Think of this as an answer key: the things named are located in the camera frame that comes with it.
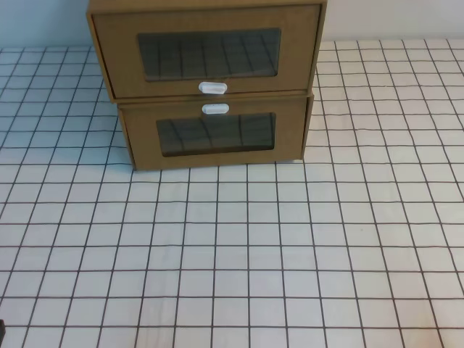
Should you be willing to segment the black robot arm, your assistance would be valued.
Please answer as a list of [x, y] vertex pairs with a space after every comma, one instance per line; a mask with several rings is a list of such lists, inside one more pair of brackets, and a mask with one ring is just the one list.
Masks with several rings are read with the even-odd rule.
[[4, 321], [0, 320], [0, 335], [1, 335], [1, 340], [6, 332]]

